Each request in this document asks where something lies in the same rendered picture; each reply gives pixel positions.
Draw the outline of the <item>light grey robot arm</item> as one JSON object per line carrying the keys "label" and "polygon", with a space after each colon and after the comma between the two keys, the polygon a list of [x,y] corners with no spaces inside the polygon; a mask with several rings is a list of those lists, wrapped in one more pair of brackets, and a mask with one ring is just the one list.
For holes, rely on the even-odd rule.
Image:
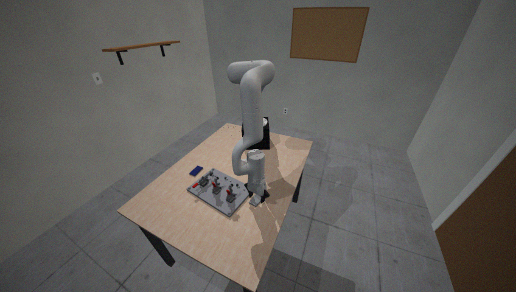
{"label": "light grey robot arm", "polygon": [[248,175],[252,183],[265,179],[265,153],[259,149],[250,150],[246,159],[243,152],[263,139],[262,91],[274,78],[275,67],[267,60],[240,61],[228,66],[230,82],[240,84],[240,101],[244,135],[232,151],[232,168],[237,176]]}

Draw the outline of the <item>blue rectangular block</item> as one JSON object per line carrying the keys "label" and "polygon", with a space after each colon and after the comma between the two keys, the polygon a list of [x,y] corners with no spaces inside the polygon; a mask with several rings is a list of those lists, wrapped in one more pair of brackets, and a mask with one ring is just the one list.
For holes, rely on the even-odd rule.
{"label": "blue rectangular block", "polygon": [[202,169],[203,167],[196,166],[189,174],[192,176],[196,176]]}

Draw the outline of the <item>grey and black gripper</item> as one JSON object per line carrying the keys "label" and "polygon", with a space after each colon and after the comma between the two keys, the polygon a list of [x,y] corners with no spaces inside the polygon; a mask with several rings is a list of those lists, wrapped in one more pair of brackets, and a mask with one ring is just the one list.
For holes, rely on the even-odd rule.
{"label": "grey and black gripper", "polygon": [[244,186],[246,187],[250,198],[253,196],[253,193],[261,196],[261,204],[265,201],[265,198],[268,198],[270,196],[270,194],[267,192],[267,185],[265,179],[261,180],[261,182],[259,183],[253,183],[250,180],[248,180],[248,183],[245,183]]}

